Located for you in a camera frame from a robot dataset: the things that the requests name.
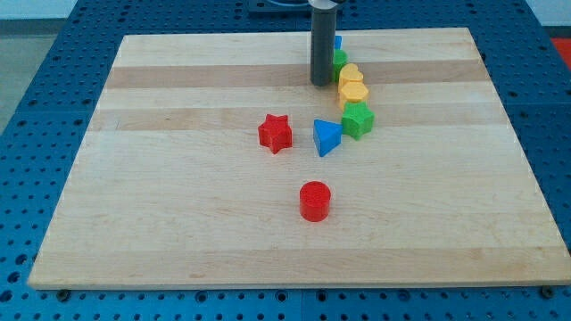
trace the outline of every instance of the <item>red block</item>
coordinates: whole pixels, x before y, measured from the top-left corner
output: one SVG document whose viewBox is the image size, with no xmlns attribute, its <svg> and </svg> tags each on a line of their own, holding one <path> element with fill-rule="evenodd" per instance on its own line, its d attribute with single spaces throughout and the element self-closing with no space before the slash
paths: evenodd
<svg viewBox="0 0 571 321">
<path fill-rule="evenodd" d="M 260 145 L 277 153 L 282 148 L 292 147 L 292 129 L 287 124 L 287 115 L 266 115 L 266 121 L 258 127 Z"/>
<path fill-rule="evenodd" d="M 331 191 L 327 185 L 312 181 L 300 190 L 300 214 L 310 222 L 319 222 L 329 215 Z"/>
<path fill-rule="evenodd" d="M 567 38 L 553 38 L 551 40 L 561 57 L 567 64 L 568 68 L 571 70 L 571 39 Z"/>
</svg>

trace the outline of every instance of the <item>blue block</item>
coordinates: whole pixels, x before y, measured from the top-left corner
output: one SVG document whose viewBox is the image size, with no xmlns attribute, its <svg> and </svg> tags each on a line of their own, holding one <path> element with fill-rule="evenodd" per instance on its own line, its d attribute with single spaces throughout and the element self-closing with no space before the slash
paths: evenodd
<svg viewBox="0 0 571 321">
<path fill-rule="evenodd" d="M 327 155 L 341 143 L 343 126 L 321 119 L 313 120 L 313 141 L 319 157 Z"/>
<path fill-rule="evenodd" d="M 335 36 L 335 49 L 341 49 L 342 42 L 343 42 L 343 37 Z"/>
</svg>

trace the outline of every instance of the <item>toy block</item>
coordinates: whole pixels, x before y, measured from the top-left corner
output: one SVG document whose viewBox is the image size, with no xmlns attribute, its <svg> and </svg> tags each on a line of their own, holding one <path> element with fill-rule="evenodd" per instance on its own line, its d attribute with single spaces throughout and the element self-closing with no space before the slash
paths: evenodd
<svg viewBox="0 0 571 321">
<path fill-rule="evenodd" d="M 313 120 L 313 141 L 318 148 L 319 157 L 331 152 L 341 143 L 343 127 L 321 119 Z"/>
<path fill-rule="evenodd" d="M 319 222 L 329 215 L 331 191 L 327 185 L 312 181 L 300 190 L 300 214 L 310 222 Z"/>
<path fill-rule="evenodd" d="M 335 46 L 334 49 L 341 49 L 341 44 L 343 43 L 343 37 L 335 35 Z"/>
<path fill-rule="evenodd" d="M 348 82 L 363 82 L 363 73 L 359 71 L 359 67 L 354 63 L 347 63 L 339 71 L 339 87 L 337 91 L 341 92 L 343 86 Z"/>
<path fill-rule="evenodd" d="M 368 89 L 361 82 L 348 82 L 339 93 L 339 108 L 345 110 L 345 104 L 360 103 L 368 100 Z"/>
<path fill-rule="evenodd" d="M 367 107 L 366 102 L 346 103 L 341 118 L 343 133 L 360 140 L 360 137 L 373 129 L 375 113 Z"/>
<path fill-rule="evenodd" d="M 339 81 L 339 72 L 347 64 L 347 53 L 341 49 L 335 49 L 333 52 L 333 80 Z"/>
<path fill-rule="evenodd" d="M 287 124 L 287 115 L 266 115 L 266 121 L 258 127 L 258 136 L 260 145 L 268 147 L 273 153 L 293 145 L 292 129 Z"/>
</svg>

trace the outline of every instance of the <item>wooden board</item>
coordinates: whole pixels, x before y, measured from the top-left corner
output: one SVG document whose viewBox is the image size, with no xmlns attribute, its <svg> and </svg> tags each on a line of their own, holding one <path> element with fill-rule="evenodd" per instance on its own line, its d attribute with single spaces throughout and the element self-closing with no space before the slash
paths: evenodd
<svg viewBox="0 0 571 321">
<path fill-rule="evenodd" d="M 567 284 L 571 259 L 467 29 L 343 32 L 377 115 L 325 158 L 307 33 L 123 39 L 38 289 Z M 258 144 L 288 114 L 294 148 Z M 322 180 L 330 216 L 299 214 Z"/>
</svg>

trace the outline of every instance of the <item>blue pegboard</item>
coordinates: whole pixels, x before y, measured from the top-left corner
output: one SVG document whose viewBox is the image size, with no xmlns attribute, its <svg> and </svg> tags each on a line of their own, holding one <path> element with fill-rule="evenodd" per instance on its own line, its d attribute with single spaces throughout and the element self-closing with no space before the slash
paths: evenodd
<svg viewBox="0 0 571 321">
<path fill-rule="evenodd" d="M 78 1 L 0 137 L 0 320 L 571 319 L 570 287 L 72 292 L 59 301 L 65 292 L 25 285 L 122 37 L 310 28 L 308 13 L 246 6 Z M 571 246 L 571 77 L 523 0 L 349 0 L 338 27 L 469 27 Z"/>
</svg>

